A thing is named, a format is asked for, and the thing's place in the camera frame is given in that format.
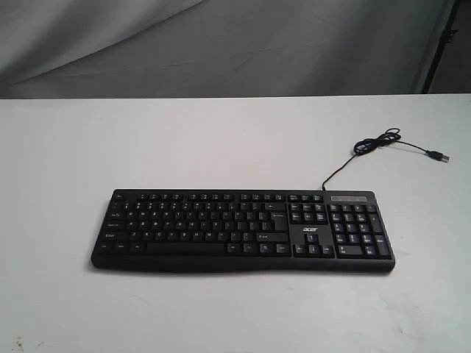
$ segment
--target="table surface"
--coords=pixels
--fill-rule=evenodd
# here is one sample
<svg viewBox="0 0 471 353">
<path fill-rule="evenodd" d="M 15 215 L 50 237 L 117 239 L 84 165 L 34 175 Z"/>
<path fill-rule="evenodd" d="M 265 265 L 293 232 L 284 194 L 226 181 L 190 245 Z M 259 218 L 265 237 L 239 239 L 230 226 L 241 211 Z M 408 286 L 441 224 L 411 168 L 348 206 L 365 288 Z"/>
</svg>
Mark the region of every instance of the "table surface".
<svg viewBox="0 0 471 353">
<path fill-rule="evenodd" d="M 0 101 L 0 352 L 468 352 L 471 95 Z M 95 270 L 115 188 L 373 190 L 389 275 Z"/>
</svg>

